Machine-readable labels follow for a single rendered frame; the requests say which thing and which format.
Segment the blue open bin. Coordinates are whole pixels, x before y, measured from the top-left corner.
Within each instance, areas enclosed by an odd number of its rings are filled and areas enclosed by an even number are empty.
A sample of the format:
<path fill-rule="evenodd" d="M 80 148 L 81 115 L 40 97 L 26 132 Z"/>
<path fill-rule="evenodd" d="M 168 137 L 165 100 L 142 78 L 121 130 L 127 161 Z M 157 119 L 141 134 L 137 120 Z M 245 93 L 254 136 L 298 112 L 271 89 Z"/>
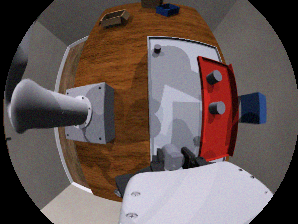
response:
<path fill-rule="evenodd" d="M 170 3 L 159 5 L 158 7 L 156 6 L 156 13 L 168 17 L 168 16 L 179 13 L 180 7 L 178 7 L 178 8 L 177 7 L 178 6 L 170 4 Z"/>

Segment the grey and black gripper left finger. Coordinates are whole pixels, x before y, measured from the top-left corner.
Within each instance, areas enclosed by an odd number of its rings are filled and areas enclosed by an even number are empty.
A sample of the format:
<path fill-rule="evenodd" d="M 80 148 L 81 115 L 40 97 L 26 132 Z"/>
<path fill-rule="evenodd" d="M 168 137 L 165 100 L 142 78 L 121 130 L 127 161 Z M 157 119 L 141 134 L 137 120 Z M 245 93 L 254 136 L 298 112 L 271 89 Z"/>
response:
<path fill-rule="evenodd" d="M 150 166 L 136 171 L 135 174 L 131 173 L 131 174 L 126 174 L 126 175 L 116 176 L 115 177 L 116 185 L 117 185 L 118 191 L 119 191 L 122 199 L 124 196 L 124 191 L 125 191 L 126 185 L 132 176 L 139 174 L 139 173 L 144 173 L 144 172 L 165 171 L 164 163 L 165 163 L 165 158 L 164 158 L 163 151 L 161 148 L 157 148 L 157 155 L 152 155 L 152 161 L 150 162 Z"/>

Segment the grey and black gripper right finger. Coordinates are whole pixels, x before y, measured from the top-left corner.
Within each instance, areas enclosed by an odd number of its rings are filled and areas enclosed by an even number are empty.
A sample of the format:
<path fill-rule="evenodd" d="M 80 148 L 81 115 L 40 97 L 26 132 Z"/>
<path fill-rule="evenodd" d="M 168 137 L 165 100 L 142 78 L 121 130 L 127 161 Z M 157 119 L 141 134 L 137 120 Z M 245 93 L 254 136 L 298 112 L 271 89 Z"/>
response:
<path fill-rule="evenodd" d="M 185 162 L 182 166 L 183 169 L 195 168 L 199 166 L 216 163 L 216 162 L 207 162 L 203 157 L 195 157 L 195 155 L 187 147 L 182 147 L 181 153 L 185 158 Z"/>

